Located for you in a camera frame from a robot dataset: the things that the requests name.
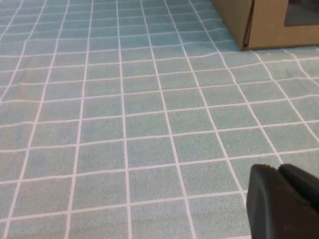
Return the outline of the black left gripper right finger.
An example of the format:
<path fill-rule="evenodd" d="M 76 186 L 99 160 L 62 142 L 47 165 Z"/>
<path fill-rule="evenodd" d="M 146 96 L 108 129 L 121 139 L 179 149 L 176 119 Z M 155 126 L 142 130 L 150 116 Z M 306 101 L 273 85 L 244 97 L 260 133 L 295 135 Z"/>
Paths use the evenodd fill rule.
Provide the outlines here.
<path fill-rule="evenodd" d="M 278 171 L 313 208 L 319 207 L 319 179 L 292 165 L 282 164 Z"/>

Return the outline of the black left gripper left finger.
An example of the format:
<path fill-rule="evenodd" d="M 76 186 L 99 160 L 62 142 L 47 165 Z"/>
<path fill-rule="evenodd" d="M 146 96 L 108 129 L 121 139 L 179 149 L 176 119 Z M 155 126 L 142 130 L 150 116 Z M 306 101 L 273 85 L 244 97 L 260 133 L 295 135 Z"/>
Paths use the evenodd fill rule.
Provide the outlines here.
<path fill-rule="evenodd" d="M 251 167 L 246 208 L 253 239 L 319 237 L 319 208 L 313 208 L 278 168 Z"/>

